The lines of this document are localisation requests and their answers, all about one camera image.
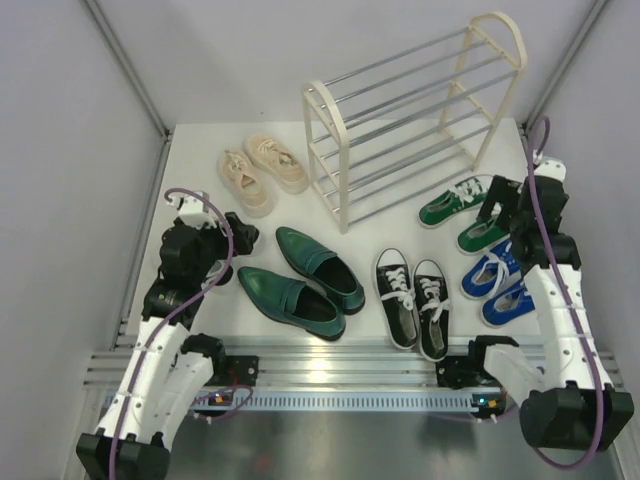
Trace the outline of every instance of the black sneaker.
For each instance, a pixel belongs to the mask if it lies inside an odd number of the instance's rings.
[[[415,292],[411,288],[409,266],[395,248],[380,254],[375,266],[375,283],[387,317],[391,343],[406,350],[418,340],[414,314]]]
[[[420,321],[420,351],[431,362],[439,362],[449,348],[449,292],[440,267],[423,260],[413,273],[416,307]]]

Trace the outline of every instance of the metal rod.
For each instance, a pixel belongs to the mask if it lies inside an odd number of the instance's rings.
[[[473,110],[473,111],[471,111],[469,113],[465,113],[464,115],[461,115],[461,116],[459,116],[457,118],[454,118],[453,120],[449,120],[448,122],[445,122],[442,125],[440,125],[440,124],[436,125],[435,127],[430,128],[429,130],[427,130],[425,132],[422,132],[419,135],[415,135],[415,136],[413,136],[413,137],[411,137],[411,138],[409,138],[409,139],[407,139],[407,140],[405,140],[403,142],[396,143],[396,144],[392,145],[389,148],[385,148],[384,150],[381,150],[381,151],[379,151],[377,153],[374,153],[373,155],[369,155],[368,157],[363,158],[362,160],[358,160],[357,162],[354,162],[353,165],[351,165],[349,167],[349,170],[351,170],[352,168],[356,168],[356,167],[358,167],[360,165],[363,165],[365,163],[368,163],[368,162],[370,162],[372,160],[375,160],[376,158],[380,158],[380,157],[386,155],[387,153],[395,152],[396,150],[398,150],[398,149],[400,149],[402,147],[406,147],[407,145],[409,145],[409,144],[411,144],[413,142],[416,142],[418,140],[422,140],[423,138],[428,137],[429,135],[431,135],[433,133],[440,132],[440,131],[444,130],[445,128],[450,127],[454,123],[458,123],[458,122],[461,122],[462,120],[466,120],[467,118],[472,117],[474,115],[477,115],[478,113],[482,113],[482,110],[480,108],[476,108],[475,110]],[[332,173],[332,175],[334,177],[337,177],[338,175],[340,175],[340,172]],[[319,180],[323,180],[325,178],[328,178],[328,175],[324,175]]]
[[[368,175],[365,175],[364,177],[359,178],[349,186],[348,192],[349,193],[355,192],[356,190],[359,190],[360,188],[366,185],[369,185],[370,183],[380,180],[381,178],[386,177],[387,175],[395,173],[398,170],[402,170],[403,168],[409,167],[414,163],[419,162],[420,160],[424,160],[425,158],[435,155],[436,153],[446,150],[447,148],[453,147],[459,144],[460,142],[464,142],[465,140],[468,140],[471,137],[474,137],[480,133],[486,132],[490,130],[491,127],[492,125],[485,125],[484,127],[474,130],[471,133],[467,133],[462,137],[443,140],[440,143],[436,143],[435,145],[431,145],[430,147],[424,148],[419,152],[409,155],[408,157],[405,157],[402,160],[399,160],[394,164],[389,165],[388,167],[381,168],[379,170],[376,170],[375,172],[372,172]],[[330,195],[333,195],[337,191],[338,190],[332,190],[330,192],[327,192],[325,193],[325,196],[329,197]]]
[[[401,78],[407,77],[413,73],[419,72],[420,70],[424,70],[425,68],[429,68],[433,65],[436,65],[440,62],[444,62],[445,60],[449,60],[450,58],[453,57],[457,57],[458,55],[461,55],[465,52],[468,52],[469,50],[472,50],[474,48],[478,48],[481,47],[482,45],[484,45],[485,43],[487,43],[485,40],[476,42],[474,44],[469,45],[468,47],[463,48],[462,50],[458,50],[457,52],[452,52],[452,53],[448,53],[446,55],[443,55],[442,57],[438,57],[434,60],[431,60],[430,62],[427,63],[423,63],[422,65],[418,65],[417,67],[414,68],[410,68],[409,70],[405,70],[404,72],[398,73],[396,75],[393,75],[392,77],[389,78],[385,78],[384,80],[380,80],[377,83],[373,83],[371,85],[368,85],[364,88],[361,88],[360,90],[356,90],[355,92],[351,92],[348,93],[338,99],[336,99],[336,104],[338,103],[342,103],[345,100],[350,100],[353,97],[357,97],[358,95],[362,95],[363,93],[367,93],[370,92],[371,90],[375,90],[378,87],[382,87],[383,85],[387,85],[391,82],[395,82],[396,80],[400,80]],[[326,104],[320,105],[320,108],[327,108]]]
[[[381,116],[383,116],[383,115],[385,115],[385,114],[387,114],[389,112],[393,112],[395,110],[399,110],[402,107],[406,107],[407,105],[411,105],[412,103],[417,102],[418,100],[422,100],[423,98],[429,97],[429,96],[433,95],[434,93],[438,93],[438,92],[441,92],[443,90],[446,90],[447,88],[449,88],[449,86],[445,83],[444,85],[440,85],[437,88],[433,88],[433,90],[431,90],[431,91],[429,91],[427,93],[423,93],[422,95],[417,95],[417,96],[415,96],[413,98],[405,100],[404,102],[399,102],[399,103],[396,103],[395,105],[391,105],[391,106],[389,106],[387,108],[383,108],[382,110],[380,110],[378,112],[375,112],[372,115],[368,115],[368,116],[366,116],[364,118],[361,118],[360,120],[357,120],[355,122],[352,122],[352,123],[346,125],[347,130],[350,129],[350,128],[358,127],[358,126],[362,125],[363,123],[367,123],[370,120],[373,120],[375,118],[379,118],[379,117],[381,117]]]
[[[373,120],[375,118],[379,118],[379,117],[381,117],[383,115],[386,115],[389,112],[393,112],[393,111],[398,110],[398,109],[400,109],[402,107],[406,107],[407,105],[411,105],[412,103],[415,103],[415,102],[417,102],[419,100],[422,100],[423,98],[429,97],[429,96],[431,96],[431,95],[433,95],[435,93],[438,93],[438,92],[442,92],[443,90],[447,90],[448,88],[449,88],[449,86],[445,84],[445,85],[442,85],[442,86],[440,86],[438,88],[434,88],[430,92],[423,93],[422,95],[418,95],[416,97],[410,98],[409,100],[405,100],[404,102],[400,102],[400,103],[396,103],[395,105],[391,105],[390,107],[384,108],[384,109],[380,110],[379,112],[374,113],[373,115],[370,115],[368,117],[362,118],[362,119],[360,119],[360,120],[358,120],[356,122],[352,122],[352,123],[346,125],[347,130],[350,129],[350,128],[354,128],[354,127],[357,127],[359,125],[362,125],[364,123],[367,123],[368,121]],[[322,136],[322,137],[320,137],[318,139],[318,141],[322,141],[322,140],[324,140],[324,136]],[[337,155],[338,152],[340,152],[340,150],[336,149],[333,152],[330,152],[330,153],[327,153],[326,155],[323,155],[322,158],[326,160],[327,158],[330,158],[330,157],[333,157],[334,155]]]
[[[91,20],[93,20],[96,28],[100,32],[102,39],[113,55],[116,63],[118,64],[118,67],[120,67],[120,70],[127,80],[127,83],[129,83],[129,86],[133,90],[133,93],[142,104],[142,107],[149,117],[151,124],[158,131],[158,134],[160,134],[163,139],[166,139],[169,135],[169,128],[162,121],[162,118],[160,117],[157,108],[153,104],[153,101],[151,100],[147,89],[142,83],[142,80],[140,80],[140,76],[133,67],[133,63],[127,55],[127,52],[124,50],[122,43],[120,43],[120,40],[116,36],[115,31],[109,24],[109,20],[104,14],[104,11],[102,10],[102,7],[100,6],[98,0],[81,0],[81,2],[85,6],[87,13],[91,17]]]
[[[418,190],[417,192],[414,192],[411,195],[407,195],[406,197],[403,197],[403,198],[401,198],[399,200],[396,200],[395,202],[392,202],[392,203],[390,203],[388,205],[385,205],[382,208],[378,208],[377,210],[374,210],[373,212],[369,212],[366,215],[363,215],[362,217],[356,218],[355,220],[349,222],[349,226],[355,225],[356,223],[361,222],[362,220],[366,220],[367,218],[373,217],[374,215],[377,215],[380,212],[388,210],[391,207],[395,207],[396,205],[399,205],[399,204],[401,204],[403,202],[406,202],[407,200],[411,200],[412,198],[417,197],[418,195],[422,195],[423,193],[428,192],[429,190],[432,190],[432,189],[434,189],[436,187],[439,187],[443,183],[447,183],[447,182],[453,180],[454,178],[456,178],[457,176],[462,175],[463,173],[470,171],[472,168],[473,168],[472,166],[468,166],[466,168],[463,168],[462,170],[454,173],[453,175],[449,175],[448,177],[445,177],[442,180],[434,183],[433,185],[429,185],[428,187],[423,188],[422,190]]]
[[[158,203],[158,197],[160,195],[160,188],[162,187],[162,179],[164,178],[164,170],[167,166],[167,160],[169,158],[169,150],[171,149],[171,136],[162,142],[162,147],[156,160],[155,171],[153,178],[148,187],[148,193],[145,199],[144,215],[140,219],[138,229],[136,231],[135,249],[131,255],[131,265],[127,280],[124,285],[124,289],[120,296],[120,312],[118,315],[119,320],[128,319],[131,314],[131,306],[136,292],[136,285],[138,284],[138,278],[140,271],[142,270],[142,261],[144,260],[144,253],[147,248],[147,241],[149,240],[149,233],[151,232],[151,223],[156,211],[156,205]],[[112,348],[115,348],[119,336],[119,327],[116,327],[114,332],[114,338],[112,342]]]
[[[471,70],[475,70],[475,68],[479,68],[481,66],[483,66],[483,65],[478,65],[478,64],[472,65],[471,67],[469,67],[468,70],[465,69],[464,71],[459,72],[458,75],[463,75],[463,74],[468,73]],[[411,97],[411,96],[413,96],[413,95],[415,95],[417,93],[420,93],[420,92],[423,92],[423,91],[428,90],[430,88],[433,88],[434,86],[438,85],[441,81],[443,81],[443,80],[444,81],[451,80],[451,78],[446,78],[446,77],[445,78],[441,78],[440,81],[431,82],[431,83],[428,83],[427,85],[424,85],[422,87],[418,87],[418,88],[416,88],[414,90],[411,90],[410,92],[403,93],[402,95],[394,97],[391,100],[387,100],[385,102],[379,103],[378,105],[374,105],[373,107],[370,107],[370,108],[367,108],[365,110],[362,110],[361,112],[354,113],[353,115],[349,115],[348,117],[345,117],[344,121],[345,121],[345,123],[348,123],[351,120],[355,120],[356,118],[360,118],[363,115],[367,115],[367,114],[369,114],[371,112],[375,112],[376,110],[378,110],[380,108],[384,108],[387,105],[391,105],[391,104],[393,104],[395,102],[398,102],[400,100],[404,100],[405,98]]]
[[[395,55],[392,55],[391,57],[387,57],[387,58],[384,58],[384,59],[379,60],[377,62],[374,62],[374,63],[371,63],[369,65],[366,65],[364,67],[360,67],[357,70],[354,70],[354,71],[349,72],[349,73],[345,73],[344,75],[341,75],[339,77],[333,78],[333,79],[329,80],[328,82],[323,82],[323,83],[325,84],[325,86],[328,87],[329,85],[333,85],[334,83],[341,82],[343,80],[346,80],[347,78],[351,78],[351,77],[354,77],[354,76],[359,75],[361,73],[368,72],[372,68],[376,68],[376,67],[379,67],[380,65],[385,65],[385,64],[387,64],[389,62],[392,62],[394,60],[397,60],[399,58],[406,57],[407,55],[410,55],[410,54],[412,54],[414,52],[417,52],[418,50],[422,50],[423,48],[427,48],[427,47],[430,47],[430,46],[435,45],[437,43],[444,42],[445,40],[449,40],[450,38],[457,37],[458,35],[462,35],[463,33],[466,33],[468,30],[469,30],[469,27],[464,27],[461,30],[456,30],[455,32],[448,33],[447,35],[444,35],[444,36],[436,38],[434,40],[430,40],[428,42],[422,43],[422,44],[417,45],[417,46],[415,46],[413,48],[405,50],[403,52],[396,53]]]
[[[578,28],[578,31],[575,33],[573,40],[571,40],[571,43],[563,53],[560,61],[553,69],[551,78],[545,83],[546,88],[536,101],[533,110],[527,117],[527,121],[525,122],[526,135],[529,134],[531,128],[533,128],[533,125],[536,123],[536,120],[545,110],[553,95],[557,92],[558,87],[562,83],[562,80],[565,78],[567,72],[569,71],[569,68],[575,61],[578,53],[580,53],[580,50],[582,50],[585,40],[593,31],[593,28],[597,24],[598,20],[602,18],[605,7],[609,3],[610,0],[596,0],[592,3],[591,9],[587,13],[585,19],[582,21],[580,27]]]
[[[490,87],[491,85],[494,85],[498,82],[501,82],[503,80],[506,80],[507,78],[511,78],[514,75],[516,75],[518,72],[515,70],[512,70],[508,73],[505,73],[504,75],[500,75],[499,77],[493,78],[487,82],[481,83],[480,85],[476,85],[473,88],[468,89],[466,92],[462,92],[459,93],[457,95],[454,95],[451,98],[448,98],[446,100],[443,100],[442,102],[436,103],[435,105],[431,105],[430,107],[427,107],[423,110],[420,110],[416,113],[413,113],[405,118],[401,118],[399,120],[396,120],[395,122],[391,122],[387,125],[384,125],[376,130],[372,130],[370,132],[367,132],[363,135],[360,135],[359,137],[354,138],[353,140],[351,140],[351,142],[349,143],[349,147],[353,148],[353,147],[357,147],[358,145],[361,145],[365,142],[368,142],[369,140],[372,140],[374,138],[379,137],[380,135],[384,135],[385,133],[391,132],[397,128],[403,127],[408,123],[413,122],[414,120],[417,120],[421,117],[424,117],[425,115],[429,114],[429,113],[433,113],[436,112],[438,110],[440,110],[441,108],[444,108],[448,105],[452,105],[454,103],[456,103],[458,100],[462,100],[466,97],[468,97],[469,95],[479,92],[480,90],[484,90],[487,87]]]
[[[429,169],[431,169],[433,167],[437,167],[438,165],[442,165],[444,162],[447,162],[447,161],[449,161],[449,160],[451,160],[453,158],[459,157],[460,155],[463,155],[463,153],[462,152],[452,153],[451,155],[449,155],[447,157],[444,157],[444,158],[438,160],[437,162],[431,163],[431,164],[427,165],[426,167],[422,167],[421,169],[416,170],[415,172],[411,172],[409,175],[405,175],[404,177],[401,177],[401,178],[399,178],[397,180],[394,180],[393,182],[388,183],[388,184],[386,184],[386,185],[384,185],[384,186],[382,186],[382,187],[380,187],[380,188],[378,188],[378,189],[376,189],[376,190],[374,190],[372,192],[366,193],[366,194],[362,195],[361,197],[354,198],[352,201],[349,202],[349,205],[353,205],[355,203],[358,203],[358,202],[364,200],[365,198],[369,198],[370,196],[375,195],[376,193],[380,193],[382,190],[386,190],[387,188],[393,187],[394,185],[397,185],[398,183],[402,183],[405,180],[409,180],[410,178],[414,178],[419,173],[426,172],[427,170],[429,170]],[[336,212],[338,210],[340,210],[339,207],[335,208],[333,211]]]
[[[366,117],[366,118],[364,118],[364,119],[362,119],[362,120],[359,120],[359,121],[357,121],[357,122],[350,123],[349,125],[346,125],[346,127],[347,127],[347,129],[349,129],[349,128],[353,128],[353,127],[357,127],[357,126],[359,126],[359,125],[362,125],[363,123],[368,122],[369,120],[373,120],[374,118],[381,117],[382,115],[384,115],[384,114],[386,114],[386,113],[392,112],[392,111],[394,111],[394,110],[398,110],[399,108],[402,108],[402,107],[404,107],[404,106],[406,106],[406,105],[409,105],[409,104],[413,103],[413,102],[414,102],[414,101],[416,101],[416,100],[420,100],[420,99],[422,99],[422,98],[424,98],[424,97],[426,97],[426,96],[433,95],[434,93],[438,93],[438,92],[440,92],[440,91],[442,91],[442,90],[446,90],[447,88],[449,88],[449,85],[448,85],[449,80],[452,80],[452,79],[454,79],[454,78],[460,77],[461,75],[464,75],[465,73],[472,72],[472,71],[474,71],[474,70],[477,70],[478,68],[484,67],[484,66],[486,66],[486,65],[489,65],[490,63],[496,62],[496,61],[501,60],[501,59],[502,59],[502,55],[497,55],[497,56],[495,56],[495,57],[491,57],[491,58],[489,58],[489,59],[487,59],[487,60],[483,60],[483,61],[481,61],[481,62],[474,63],[473,65],[471,65],[471,66],[469,66],[469,67],[467,67],[467,68],[465,68],[465,69],[462,69],[462,70],[459,70],[459,71],[453,72],[452,74],[447,75],[447,76],[442,77],[442,78],[439,78],[438,80],[435,80],[435,81],[433,81],[433,82],[431,82],[431,83],[428,83],[427,85],[424,85],[424,86],[422,86],[422,87],[419,87],[419,88],[417,88],[417,89],[415,89],[415,90],[411,90],[410,92],[407,92],[407,93],[405,93],[405,94],[403,94],[403,95],[400,95],[400,96],[398,96],[398,97],[396,97],[396,98],[393,98],[393,99],[391,99],[391,100],[387,100],[386,102],[383,102],[383,103],[381,103],[381,104],[379,104],[379,105],[375,105],[375,106],[373,106],[373,107],[371,107],[371,108],[368,108],[368,109],[366,109],[366,110],[363,110],[362,112],[358,112],[358,113],[356,113],[356,114],[354,114],[354,115],[351,115],[350,117],[347,117],[347,118],[345,119],[345,122],[347,122],[347,121],[349,121],[349,120],[353,120],[354,118],[358,118],[358,117],[362,116],[364,113],[369,113],[370,111],[375,111],[375,110],[377,110],[378,108],[385,107],[385,106],[387,106],[387,105],[389,105],[389,104],[394,103],[394,102],[395,102],[395,101],[397,101],[397,100],[404,99],[404,98],[406,98],[407,96],[411,96],[411,95],[414,95],[414,94],[416,94],[416,93],[420,93],[420,92],[422,92],[422,91],[424,91],[424,90],[428,90],[428,89],[430,89],[430,88],[434,88],[434,87],[436,87],[436,86],[438,86],[438,85],[442,85],[440,88],[436,88],[436,89],[434,89],[433,91],[428,92],[426,95],[421,95],[421,96],[419,96],[419,97],[417,97],[417,98],[415,98],[415,99],[410,99],[410,100],[408,100],[407,102],[399,103],[398,105],[395,105],[395,106],[393,106],[392,108],[388,108],[388,109],[386,109],[386,110],[383,110],[382,112],[378,112],[378,113],[376,113],[375,115],[371,115],[371,116]],[[314,141],[322,141],[322,140],[324,140],[325,138],[329,138],[330,136],[331,136],[331,135],[326,134],[326,135],[323,135],[323,136],[321,136],[321,137],[318,137],[318,138],[317,138],[317,139],[315,139]],[[331,156],[333,156],[333,155],[336,155],[337,153],[338,153],[338,150],[336,150],[335,152],[331,152],[330,154],[324,155],[324,157],[323,157],[323,158],[327,159],[327,158],[329,158],[329,157],[331,157]]]

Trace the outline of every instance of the leather loafer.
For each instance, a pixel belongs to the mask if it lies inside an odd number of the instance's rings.
[[[253,267],[238,270],[238,279],[253,304],[271,320],[304,328],[328,341],[344,333],[342,312],[306,283]]]
[[[276,239],[291,268],[320,285],[346,315],[362,310],[364,288],[336,252],[293,228],[278,228]]]

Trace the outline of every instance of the blue sneaker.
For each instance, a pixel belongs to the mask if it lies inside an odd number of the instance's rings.
[[[501,327],[514,318],[532,312],[533,299],[520,280],[482,306],[482,317],[491,327]]]
[[[518,270],[520,265],[511,254],[511,240],[507,238],[490,251],[484,250],[484,257],[462,279],[462,291],[471,298],[493,298]]]

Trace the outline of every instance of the beige sneaker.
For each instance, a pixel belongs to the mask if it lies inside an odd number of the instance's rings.
[[[243,148],[253,164],[273,175],[285,192],[296,194],[309,186],[307,174],[293,153],[269,135],[252,135]]]
[[[273,210],[273,202],[256,175],[247,156],[240,150],[225,150],[218,161],[225,186],[250,217],[264,217]]]

